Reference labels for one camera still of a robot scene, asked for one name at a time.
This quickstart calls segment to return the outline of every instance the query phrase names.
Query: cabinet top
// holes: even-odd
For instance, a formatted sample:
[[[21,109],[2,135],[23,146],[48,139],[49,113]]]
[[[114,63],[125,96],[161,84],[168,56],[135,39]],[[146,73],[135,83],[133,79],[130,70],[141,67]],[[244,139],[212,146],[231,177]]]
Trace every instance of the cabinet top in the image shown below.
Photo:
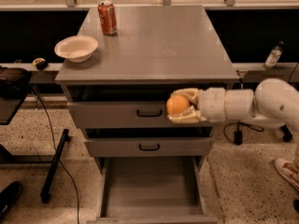
[[[115,12],[117,34],[103,35],[97,7],[90,9],[78,34],[94,37],[99,47],[84,63],[65,60],[58,83],[237,81],[202,6],[115,7]]]

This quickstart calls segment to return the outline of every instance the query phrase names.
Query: orange ball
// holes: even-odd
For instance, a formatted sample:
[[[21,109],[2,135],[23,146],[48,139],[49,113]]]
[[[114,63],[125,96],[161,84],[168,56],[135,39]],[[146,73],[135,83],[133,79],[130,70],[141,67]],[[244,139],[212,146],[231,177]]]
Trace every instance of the orange ball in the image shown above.
[[[166,103],[167,113],[169,115],[179,114],[189,106],[189,100],[185,96],[179,94],[171,96]]]

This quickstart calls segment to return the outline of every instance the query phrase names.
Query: sneaker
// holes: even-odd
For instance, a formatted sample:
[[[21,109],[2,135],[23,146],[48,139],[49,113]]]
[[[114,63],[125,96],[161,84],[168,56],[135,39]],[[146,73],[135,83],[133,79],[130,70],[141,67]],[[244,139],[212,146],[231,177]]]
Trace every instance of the sneaker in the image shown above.
[[[22,191],[21,182],[13,182],[0,192],[0,220],[6,215],[11,206],[18,201]]]
[[[283,159],[275,159],[274,166],[278,173],[299,191],[299,170],[294,164]]]

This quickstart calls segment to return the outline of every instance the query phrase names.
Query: small black object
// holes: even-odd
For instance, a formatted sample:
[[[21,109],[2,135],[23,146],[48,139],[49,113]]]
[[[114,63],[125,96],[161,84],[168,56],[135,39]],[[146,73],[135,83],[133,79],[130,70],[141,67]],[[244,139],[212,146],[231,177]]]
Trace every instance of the small black object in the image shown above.
[[[0,96],[6,99],[23,97],[32,73],[22,68],[7,68],[0,65]]]
[[[289,143],[292,140],[292,133],[290,132],[288,127],[286,125],[284,125],[284,126],[280,127],[280,130],[283,131],[283,133],[284,133],[283,141],[286,143]]]
[[[293,208],[294,208],[297,212],[299,212],[299,200],[298,200],[298,199],[294,200],[292,204],[293,204]]]
[[[242,131],[240,131],[240,130],[236,130],[235,131],[235,133],[234,133],[234,135],[235,135],[235,141],[234,141],[234,143],[236,144],[236,145],[242,145],[242,143],[243,143],[243,135],[242,135]]]
[[[48,62],[43,58],[36,58],[33,61],[33,65],[36,66],[37,70],[43,70],[48,66]]]
[[[0,220],[2,220],[8,213],[11,206],[18,201],[23,186],[19,181],[15,181],[9,184],[0,193]]]

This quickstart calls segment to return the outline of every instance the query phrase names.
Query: bowl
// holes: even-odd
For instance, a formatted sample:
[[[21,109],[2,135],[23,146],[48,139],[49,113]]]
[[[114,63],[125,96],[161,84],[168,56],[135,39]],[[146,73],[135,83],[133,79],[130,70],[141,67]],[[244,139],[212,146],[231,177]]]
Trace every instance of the bowl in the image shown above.
[[[74,35],[60,41],[55,46],[55,53],[73,63],[82,63],[91,58],[98,42],[91,36]]]

